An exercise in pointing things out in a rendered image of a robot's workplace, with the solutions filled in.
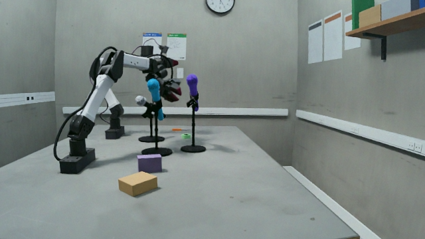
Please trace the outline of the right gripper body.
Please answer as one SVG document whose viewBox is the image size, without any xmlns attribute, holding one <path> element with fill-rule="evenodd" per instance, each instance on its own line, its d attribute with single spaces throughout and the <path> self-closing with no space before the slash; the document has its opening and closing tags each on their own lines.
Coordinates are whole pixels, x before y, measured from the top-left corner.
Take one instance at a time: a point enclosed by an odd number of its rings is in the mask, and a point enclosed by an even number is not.
<svg viewBox="0 0 425 239">
<path fill-rule="evenodd" d="M 164 98 L 165 101 L 168 101 L 166 99 L 166 97 L 169 94 L 172 94 L 172 92 L 169 92 L 170 89 L 174 89 L 174 90 L 177 91 L 177 89 L 180 88 L 177 84 L 171 82 L 172 79 L 168 79 L 168 80 L 164 81 L 161 78 L 159 78 L 159 79 L 157 79 L 157 81 L 159 82 L 159 86 L 160 86 L 159 96 L 162 97 L 162 98 Z M 168 102 L 170 102 L 170 101 L 168 101 Z"/>
</svg>

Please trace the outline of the tan rectangular box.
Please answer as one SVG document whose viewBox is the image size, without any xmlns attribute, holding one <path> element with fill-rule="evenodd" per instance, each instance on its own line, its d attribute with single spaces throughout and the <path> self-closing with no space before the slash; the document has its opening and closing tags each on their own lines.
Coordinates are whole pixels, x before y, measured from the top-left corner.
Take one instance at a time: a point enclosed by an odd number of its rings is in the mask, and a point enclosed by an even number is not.
<svg viewBox="0 0 425 239">
<path fill-rule="evenodd" d="M 119 190 L 134 197 L 157 188 L 157 177 L 145 172 L 118 179 Z"/>
</svg>

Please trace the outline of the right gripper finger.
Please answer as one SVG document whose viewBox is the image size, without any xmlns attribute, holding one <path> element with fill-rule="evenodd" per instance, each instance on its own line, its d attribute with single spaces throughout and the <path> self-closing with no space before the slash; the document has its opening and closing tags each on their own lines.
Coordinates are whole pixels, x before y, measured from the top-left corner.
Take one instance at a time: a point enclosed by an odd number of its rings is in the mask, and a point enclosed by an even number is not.
<svg viewBox="0 0 425 239">
<path fill-rule="evenodd" d="M 172 93 L 172 94 L 169 94 L 167 97 L 166 97 L 166 99 L 168 100 L 168 101 L 170 101 L 171 103 L 173 103 L 173 102 L 178 102 L 179 101 L 179 99 Z"/>
<path fill-rule="evenodd" d="M 181 88 L 178 88 L 177 91 L 174 90 L 174 89 L 170 89 L 169 91 L 172 92 L 172 93 L 174 93 L 174 94 L 176 94 L 176 95 L 178 95 L 178 96 L 181 96 L 182 95 L 181 94 Z"/>
</svg>

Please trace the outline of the light blue microphone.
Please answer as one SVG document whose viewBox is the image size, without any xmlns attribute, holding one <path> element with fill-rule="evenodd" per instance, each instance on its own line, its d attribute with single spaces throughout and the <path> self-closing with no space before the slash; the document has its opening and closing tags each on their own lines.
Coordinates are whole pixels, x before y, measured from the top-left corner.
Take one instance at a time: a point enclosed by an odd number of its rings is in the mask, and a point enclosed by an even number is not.
<svg viewBox="0 0 425 239">
<path fill-rule="evenodd" d="M 148 83 L 147 83 L 147 87 L 148 90 L 151 92 L 151 96 L 153 98 L 154 102 L 157 102 L 160 100 L 160 96 L 159 96 L 159 83 L 157 80 L 155 79 L 151 79 Z M 162 108 L 158 111 L 158 119 L 159 121 L 163 120 L 163 110 Z"/>
</svg>

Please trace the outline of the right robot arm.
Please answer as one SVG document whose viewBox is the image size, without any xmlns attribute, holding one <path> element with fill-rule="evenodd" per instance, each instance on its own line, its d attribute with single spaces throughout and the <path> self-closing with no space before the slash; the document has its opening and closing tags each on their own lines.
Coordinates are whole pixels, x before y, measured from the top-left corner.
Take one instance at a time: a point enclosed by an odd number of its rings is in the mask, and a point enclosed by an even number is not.
<svg viewBox="0 0 425 239">
<path fill-rule="evenodd" d="M 116 53 L 107 52 L 99 67 L 94 90 L 84 107 L 74 114 L 70 122 L 67 135 L 71 138 L 69 139 L 70 152 L 59 161 L 59 164 L 76 165 L 95 151 L 95 148 L 86 148 L 86 138 L 95 125 L 94 120 L 101 103 L 113 84 L 122 77 L 124 67 L 135 68 L 143 74 L 148 74 L 145 77 L 147 83 L 151 79 L 164 79 L 168 75 L 165 66 L 157 66 L 157 61 L 154 59 L 128 55 L 122 50 Z"/>
</svg>

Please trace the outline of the black microphone with white head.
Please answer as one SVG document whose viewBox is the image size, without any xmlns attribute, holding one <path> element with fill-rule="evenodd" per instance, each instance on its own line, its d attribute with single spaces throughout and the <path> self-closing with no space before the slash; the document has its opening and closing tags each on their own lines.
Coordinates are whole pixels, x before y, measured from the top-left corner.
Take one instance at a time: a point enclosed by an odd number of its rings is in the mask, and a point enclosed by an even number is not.
<svg viewBox="0 0 425 239">
<path fill-rule="evenodd" d="M 147 101 L 146 101 L 146 98 L 144 98 L 143 96 L 138 96 L 136 99 L 135 99 L 135 101 L 136 101 L 136 104 L 137 105 L 139 105 L 139 106 L 145 106 L 146 108 L 150 108 L 151 107 L 151 104 L 150 103 L 148 103 Z M 166 115 L 165 114 L 163 114 L 163 117 L 164 117 L 164 119 L 166 118 Z"/>
</svg>

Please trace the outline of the purple box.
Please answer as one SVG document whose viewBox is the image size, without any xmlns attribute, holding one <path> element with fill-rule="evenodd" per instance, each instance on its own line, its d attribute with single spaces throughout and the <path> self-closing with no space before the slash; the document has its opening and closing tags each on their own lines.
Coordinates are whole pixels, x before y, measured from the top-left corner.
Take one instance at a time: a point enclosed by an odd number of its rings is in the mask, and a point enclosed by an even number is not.
<svg viewBox="0 0 425 239">
<path fill-rule="evenodd" d="M 162 163 L 160 154 L 156 155 L 137 155 L 138 172 L 154 173 L 162 172 Z"/>
</svg>

